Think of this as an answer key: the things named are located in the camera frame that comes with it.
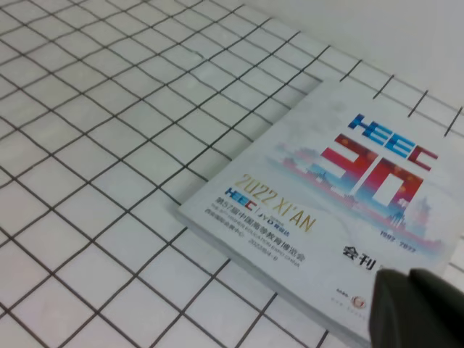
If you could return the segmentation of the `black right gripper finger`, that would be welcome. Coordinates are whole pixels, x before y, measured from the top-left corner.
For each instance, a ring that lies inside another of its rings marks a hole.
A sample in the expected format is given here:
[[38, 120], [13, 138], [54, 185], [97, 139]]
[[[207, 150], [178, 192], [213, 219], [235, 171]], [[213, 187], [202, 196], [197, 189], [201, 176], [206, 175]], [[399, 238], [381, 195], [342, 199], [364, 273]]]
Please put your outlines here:
[[372, 347], [463, 347], [463, 293], [425, 269], [377, 272], [369, 319]]

